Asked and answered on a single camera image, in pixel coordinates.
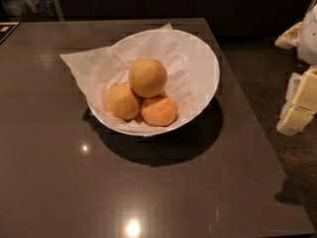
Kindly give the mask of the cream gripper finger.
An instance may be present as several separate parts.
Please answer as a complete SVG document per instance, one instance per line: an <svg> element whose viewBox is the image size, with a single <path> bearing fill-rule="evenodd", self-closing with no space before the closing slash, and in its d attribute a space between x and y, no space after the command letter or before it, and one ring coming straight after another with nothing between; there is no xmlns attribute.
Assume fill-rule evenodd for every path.
<svg viewBox="0 0 317 238"><path fill-rule="evenodd" d="M274 44L282 49L296 48L298 46L298 36L301 26L301 22L296 23L279 36Z"/></svg>

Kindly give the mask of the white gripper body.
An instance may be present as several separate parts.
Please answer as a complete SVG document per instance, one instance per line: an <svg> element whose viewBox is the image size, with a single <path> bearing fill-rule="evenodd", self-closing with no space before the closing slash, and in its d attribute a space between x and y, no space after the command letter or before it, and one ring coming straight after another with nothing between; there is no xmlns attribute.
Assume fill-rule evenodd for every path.
<svg viewBox="0 0 317 238"><path fill-rule="evenodd" d="M298 34L297 54L309 64L317 63L317 4L306 14Z"/></svg>

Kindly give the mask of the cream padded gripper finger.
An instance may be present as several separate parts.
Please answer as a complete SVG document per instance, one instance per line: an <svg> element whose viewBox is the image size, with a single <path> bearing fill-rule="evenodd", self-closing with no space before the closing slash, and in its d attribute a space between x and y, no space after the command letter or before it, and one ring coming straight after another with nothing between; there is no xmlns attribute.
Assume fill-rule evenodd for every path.
<svg viewBox="0 0 317 238"><path fill-rule="evenodd" d="M309 68L303 74L295 72L288 82L285 100L276 130L294 136L317 114L317 69Z"/></svg>

